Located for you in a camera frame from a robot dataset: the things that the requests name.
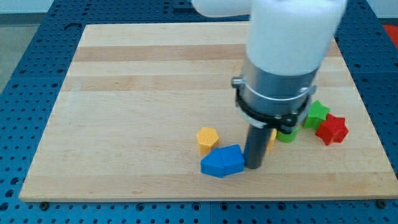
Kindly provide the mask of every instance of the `blue table surface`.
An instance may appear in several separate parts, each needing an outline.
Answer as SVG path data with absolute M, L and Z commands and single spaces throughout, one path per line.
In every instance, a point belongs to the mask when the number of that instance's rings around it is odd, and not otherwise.
M 0 223 L 398 223 L 398 200 L 24 203 L 18 199 L 86 24 L 210 19 L 184 0 L 54 0 L 0 95 Z M 398 58 L 365 0 L 349 0 L 336 41 L 398 172 Z

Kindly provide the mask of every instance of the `blue block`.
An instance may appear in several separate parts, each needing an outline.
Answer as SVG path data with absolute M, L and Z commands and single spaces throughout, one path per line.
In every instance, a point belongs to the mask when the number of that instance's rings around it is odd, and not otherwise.
M 200 171 L 215 177 L 224 177 L 224 164 L 220 149 L 216 148 L 200 161 Z
M 244 168 L 244 157 L 238 144 L 220 149 L 224 164 L 224 175 L 242 172 Z

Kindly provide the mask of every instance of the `wooden cutting board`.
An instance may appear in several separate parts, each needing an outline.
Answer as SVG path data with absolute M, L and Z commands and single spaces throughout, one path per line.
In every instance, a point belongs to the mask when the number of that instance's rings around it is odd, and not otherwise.
M 240 144 L 248 124 L 231 77 L 247 22 L 89 25 L 57 98 L 20 198 L 26 202 L 397 198 L 398 182 L 332 42 L 314 96 L 344 116 L 343 144 L 302 129 L 276 142 L 260 169 L 200 173 L 195 134 Z

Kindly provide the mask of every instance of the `yellow hexagon block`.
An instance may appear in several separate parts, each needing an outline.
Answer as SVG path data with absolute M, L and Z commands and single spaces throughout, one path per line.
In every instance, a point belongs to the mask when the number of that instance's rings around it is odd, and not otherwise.
M 276 129 L 273 129 L 273 130 L 272 130 L 272 133 L 271 133 L 271 137 L 269 138 L 269 142 L 268 142 L 268 146 L 267 146 L 267 151 L 272 150 L 272 147 L 274 147 L 274 142 L 275 142 L 276 134 L 277 134 Z
M 197 140 L 199 144 L 199 152 L 201 155 L 209 154 L 215 147 L 218 146 L 220 138 L 214 128 L 202 128 L 197 133 Z

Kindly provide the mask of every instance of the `green star block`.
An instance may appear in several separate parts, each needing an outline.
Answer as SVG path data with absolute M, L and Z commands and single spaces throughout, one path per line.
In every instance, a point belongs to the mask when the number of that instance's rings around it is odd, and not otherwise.
M 313 102 L 303 128 L 318 130 L 319 125 L 326 120 L 326 116 L 329 112 L 330 108 L 323 106 L 319 100 Z
M 300 129 L 300 126 L 295 128 L 294 131 L 290 134 L 284 134 L 284 133 L 278 131 L 278 133 L 276 134 L 276 138 L 278 140 L 280 140 L 281 142 L 285 142 L 285 143 L 292 142 L 292 141 L 294 141 L 294 139 L 296 139 L 296 135 L 297 135 L 299 129 Z

